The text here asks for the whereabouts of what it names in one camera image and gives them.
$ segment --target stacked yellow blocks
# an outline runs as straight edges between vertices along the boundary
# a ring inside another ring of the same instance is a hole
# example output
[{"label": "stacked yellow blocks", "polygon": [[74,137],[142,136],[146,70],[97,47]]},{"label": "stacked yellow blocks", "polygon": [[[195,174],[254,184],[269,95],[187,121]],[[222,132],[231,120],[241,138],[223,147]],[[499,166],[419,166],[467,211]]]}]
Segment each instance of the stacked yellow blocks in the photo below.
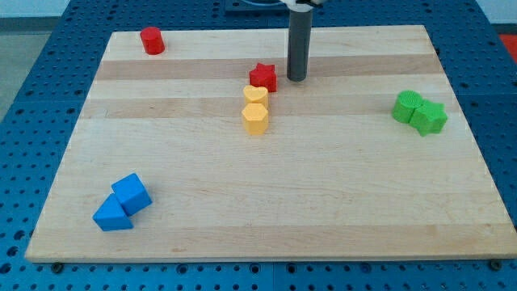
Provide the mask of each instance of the stacked yellow blocks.
[{"label": "stacked yellow blocks", "polygon": [[269,96],[266,87],[245,86],[242,90],[246,106],[242,109],[242,125],[250,135],[266,132],[269,125]]}]

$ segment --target red star block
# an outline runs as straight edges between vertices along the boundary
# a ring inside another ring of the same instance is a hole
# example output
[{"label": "red star block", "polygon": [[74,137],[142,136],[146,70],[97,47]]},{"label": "red star block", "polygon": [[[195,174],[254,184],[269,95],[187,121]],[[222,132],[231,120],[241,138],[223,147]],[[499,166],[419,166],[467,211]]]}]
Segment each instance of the red star block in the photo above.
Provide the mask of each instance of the red star block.
[{"label": "red star block", "polygon": [[275,65],[258,63],[254,70],[250,71],[250,85],[264,86],[269,92],[276,92]]}]

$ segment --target white floor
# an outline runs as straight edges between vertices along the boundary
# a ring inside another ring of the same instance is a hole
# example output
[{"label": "white floor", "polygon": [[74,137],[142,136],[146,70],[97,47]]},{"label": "white floor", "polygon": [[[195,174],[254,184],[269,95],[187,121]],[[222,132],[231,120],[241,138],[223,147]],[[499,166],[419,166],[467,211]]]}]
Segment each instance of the white floor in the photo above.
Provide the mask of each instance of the white floor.
[{"label": "white floor", "polygon": [[0,34],[0,120],[6,115],[50,35]]}]

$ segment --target red cylinder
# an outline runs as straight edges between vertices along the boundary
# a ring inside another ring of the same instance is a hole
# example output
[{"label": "red cylinder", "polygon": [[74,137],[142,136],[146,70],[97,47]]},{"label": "red cylinder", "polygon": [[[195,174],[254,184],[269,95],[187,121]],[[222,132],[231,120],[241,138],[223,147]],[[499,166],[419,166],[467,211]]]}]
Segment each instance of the red cylinder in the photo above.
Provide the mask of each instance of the red cylinder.
[{"label": "red cylinder", "polygon": [[162,33],[157,27],[146,27],[140,32],[142,44],[144,44],[145,52],[150,55],[163,53],[165,45],[163,44]]}]

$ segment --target blue pegboard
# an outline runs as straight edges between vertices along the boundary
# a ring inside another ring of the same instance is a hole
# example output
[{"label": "blue pegboard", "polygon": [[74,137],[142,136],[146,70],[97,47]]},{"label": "blue pegboard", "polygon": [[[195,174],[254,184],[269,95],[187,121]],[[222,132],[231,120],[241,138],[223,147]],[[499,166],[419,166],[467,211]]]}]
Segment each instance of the blue pegboard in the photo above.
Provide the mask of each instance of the blue pegboard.
[{"label": "blue pegboard", "polygon": [[[0,290],[516,290],[517,261],[31,264],[23,253],[113,31],[287,27],[217,0],[72,0],[0,124]],[[516,222],[517,68],[474,0],[342,0],[314,25],[423,24]]]}]

